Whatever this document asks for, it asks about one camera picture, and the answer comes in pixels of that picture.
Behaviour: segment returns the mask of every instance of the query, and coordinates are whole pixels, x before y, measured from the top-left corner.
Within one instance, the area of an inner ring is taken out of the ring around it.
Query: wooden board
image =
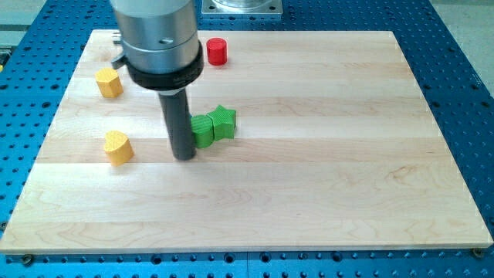
[[[4,253],[487,247],[492,238],[391,32],[200,32],[229,61],[191,112],[238,111],[235,140],[171,155],[154,92],[94,31],[0,242]],[[135,151],[112,168],[103,137]]]

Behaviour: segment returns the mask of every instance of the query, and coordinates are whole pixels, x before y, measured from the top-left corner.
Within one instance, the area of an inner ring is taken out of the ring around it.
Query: wood grain
[[[228,63],[188,88],[193,114],[237,110],[235,140],[173,159],[155,92],[94,31],[39,152],[4,253],[487,247],[492,237],[391,32],[200,32]],[[104,134],[135,156],[111,167]]]

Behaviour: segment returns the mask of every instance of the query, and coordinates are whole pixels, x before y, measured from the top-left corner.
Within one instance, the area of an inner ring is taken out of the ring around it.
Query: yellow block
[[[113,166],[120,166],[134,156],[127,135],[119,131],[108,131],[105,140],[104,150]]]
[[[118,97],[124,91],[115,69],[102,68],[95,77],[103,97]]]

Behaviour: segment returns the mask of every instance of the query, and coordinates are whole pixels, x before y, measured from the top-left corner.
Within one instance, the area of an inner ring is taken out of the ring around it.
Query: green block
[[[213,121],[215,141],[220,141],[223,138],[233,139],[237,125],[237,111],[218,105],[214,111],[208,113],[208,116]]]
[[[192,133],[194,134],[195,147],[209,147],[213,144],[215,134],[213,132],[213,121],[206,115],[193,116],[191,118]]]

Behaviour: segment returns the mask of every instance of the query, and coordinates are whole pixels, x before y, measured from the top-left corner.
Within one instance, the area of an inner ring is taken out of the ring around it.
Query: blue metal base
[[[197,3],[200,29],[392,30],[494,231],[494,100],[428,1],[285,0],[281,20],[200,18]],[[115,28],[108,1],[48,0],[0,73],[0,222],[12,214],[91,31]],[[213,254],[214,260],[210,255],[0,255],[0,277],[494,276],[493,248],[284,255],[259,250],[235,253],[231,263],[224,253]]]

